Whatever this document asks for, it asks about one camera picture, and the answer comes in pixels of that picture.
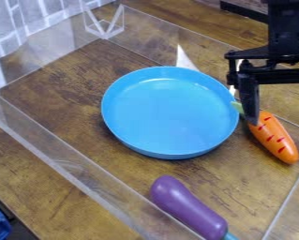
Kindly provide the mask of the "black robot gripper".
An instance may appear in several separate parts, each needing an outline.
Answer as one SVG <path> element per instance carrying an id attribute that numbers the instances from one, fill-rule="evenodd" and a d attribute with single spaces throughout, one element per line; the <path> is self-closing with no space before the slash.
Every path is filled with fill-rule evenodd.
<path id="1" fill-rule="evenodd" d="M 239 83 L 239 98 L 247 121 L 259 119 L 259 85 L 299 83 L 299 68 L 276 69 L 277 64 L 299 63 L 299 0 L 261 0 L 268 5 L 268 44 L 229 51 L 228 85 Z"/>

